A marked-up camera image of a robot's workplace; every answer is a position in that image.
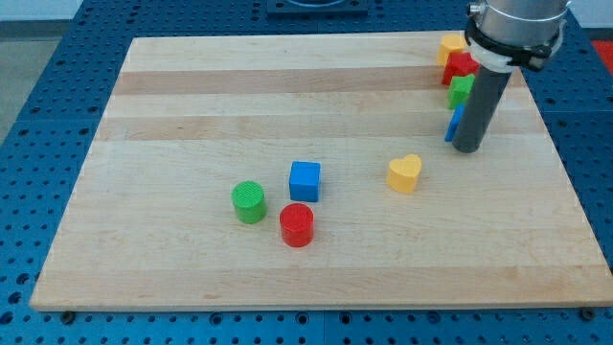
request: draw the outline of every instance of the blue block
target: blue block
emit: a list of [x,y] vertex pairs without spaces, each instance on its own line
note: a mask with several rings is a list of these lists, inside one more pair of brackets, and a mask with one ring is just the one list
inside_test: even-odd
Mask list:
[[449,123],[449,127],[447,128],[447,133],[444,135],[444,141],[449,143],[453,140],[453,137],[456,135],[456,129],[458,129],[458,125],[460,124],[460,120],[462,120],[462,115],[464,114],[464,105],[458,104],[456,109],[453,111],[453,116],[451,117],[451,122]]
[[313,162],[292,162],[289,173],[289,198],[294,201],[319,200],[321,165]]

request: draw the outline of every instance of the wooden table surface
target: wooden table surface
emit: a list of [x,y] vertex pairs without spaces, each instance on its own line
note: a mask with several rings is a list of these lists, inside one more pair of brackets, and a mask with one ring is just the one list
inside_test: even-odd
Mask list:
[[[482,148],[443,136],[444,32],[137,38],[31,301],[41,311],[613,304],[613,277],[516,73]],[[411,195],[387,164],[423,162]],[[281,240],[294,160],[315,238]],[[268,216],[234,215],[262,184]]]

